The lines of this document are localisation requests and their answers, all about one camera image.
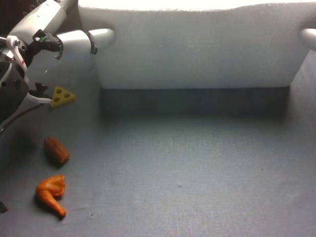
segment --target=white foam board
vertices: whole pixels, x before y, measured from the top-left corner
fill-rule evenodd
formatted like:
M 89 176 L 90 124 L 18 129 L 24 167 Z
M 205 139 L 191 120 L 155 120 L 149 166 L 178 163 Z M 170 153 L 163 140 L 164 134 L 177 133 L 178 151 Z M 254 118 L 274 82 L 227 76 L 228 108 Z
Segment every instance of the white foam board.
M 103 88 L 289 86 L 316 27 L 316 2 L 79 0 L 85 30 L 117 40 L 94 57 Z

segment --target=brown oval object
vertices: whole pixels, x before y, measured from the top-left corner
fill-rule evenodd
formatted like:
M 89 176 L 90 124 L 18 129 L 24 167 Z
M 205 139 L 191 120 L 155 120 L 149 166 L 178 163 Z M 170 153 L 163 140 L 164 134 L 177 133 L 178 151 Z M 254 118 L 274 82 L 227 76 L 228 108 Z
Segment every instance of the brown oval object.
M 36 196 L 55 210 L 61 217 L 66 216 L 66 210 L 56 201 L 65 192 L 65 176 L 60 174 L 42 181 L 35 190 Z
M 64 145 L 53 137 L 47 137 L 44 140 L 44 150 L 51 158 L 60 164 L 66 163 L 70 158 L 69 152 Z

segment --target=wire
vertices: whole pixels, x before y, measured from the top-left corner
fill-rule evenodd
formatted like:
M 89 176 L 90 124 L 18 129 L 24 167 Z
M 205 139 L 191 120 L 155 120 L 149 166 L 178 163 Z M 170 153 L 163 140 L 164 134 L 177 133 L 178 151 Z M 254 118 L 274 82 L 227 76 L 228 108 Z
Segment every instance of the wire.
M 43 106 L 44 104 L 39 104 L 39 105 L 35 105 L 25 111 L 22 111 L 21 113 L 17 114 L 16 116 L 14 116 L 12 119 L 9 120 L 9 122 L 7 122 L 3 128 L 0 130 L 0 135 L 11 125 L 13 124 L 18 118 L 22 117 L 23 115 L 27 114 L 28 112 L 32 111 L 32 110 L 36 110 L 38 109 L 40 106 Z

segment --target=bright white edge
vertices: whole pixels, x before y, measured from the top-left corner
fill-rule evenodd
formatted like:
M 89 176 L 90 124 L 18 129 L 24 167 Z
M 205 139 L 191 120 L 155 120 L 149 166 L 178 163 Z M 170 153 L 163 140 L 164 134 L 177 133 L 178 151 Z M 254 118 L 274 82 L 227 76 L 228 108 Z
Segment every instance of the bright white edge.
M 315 2 L 316 0 L 79 0 L 80 7 L 130 11 L 215 11 L 269 3 Z

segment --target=orange toy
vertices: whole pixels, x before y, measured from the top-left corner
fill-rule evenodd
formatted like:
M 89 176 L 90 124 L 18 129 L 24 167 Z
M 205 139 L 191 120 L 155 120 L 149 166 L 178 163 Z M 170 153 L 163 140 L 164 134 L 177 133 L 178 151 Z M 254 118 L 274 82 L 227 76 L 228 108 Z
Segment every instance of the orange toy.
M 37 197 L 54 209 L 61 217 L 66 216 L 66 210 L 55 200 L 65 192 L 65 176 L 56 175 L 42 181 L 36 187 Z

